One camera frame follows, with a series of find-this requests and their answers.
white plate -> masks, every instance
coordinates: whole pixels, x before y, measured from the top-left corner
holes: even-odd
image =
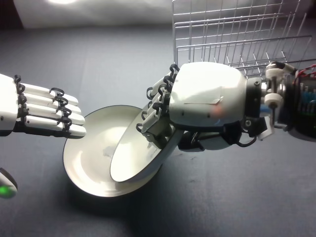
[[[110,106],[85,117],[87,134],[81,139],[67,139],[64,166],[71,181],[81,190],[99,197],[117,197],[146,184],[158,171],[137,182],[115,182],[110,164],[115,148],[127,127],[141,109]]]
[[[165,159],[177,147],[184,131],[174,130],[166,146],[161,150],[152,146],[136,124],[142,123],[141,112],[120,139],[111,162],[111,177],[117,182],[142,180],[159,169]]]

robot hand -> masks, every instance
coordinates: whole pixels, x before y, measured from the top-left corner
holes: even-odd
[[[264,81],[246,79],[238,69],[210,62],[184,64],[181,69],[171,65],[170,71],[148,88],[151,101],[142,114],[144,121],[136,126],[160,149],[175,129],[187,131],[178,147],[188,152],[232,144],[247,147],[275,128],[316,139],[316,80],[305,77],[303,91],[302,72],[286,63],[270,63]],[[239,141],[243,133],[252,138],[247,144]]]
[[[24,132],[41,136],[82,138],[86,134],[78,100],[58,88],[20,83],[0,74],[0,136]],[[0,168],[0,198],[17,193],[13,177]]]

metal bolt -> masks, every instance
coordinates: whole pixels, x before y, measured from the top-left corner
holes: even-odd
[[[246,125],[247,127],[250,127],[250,126],[251,126],[251,121],[250,121],[250,120],[246,120],[245,125]]]

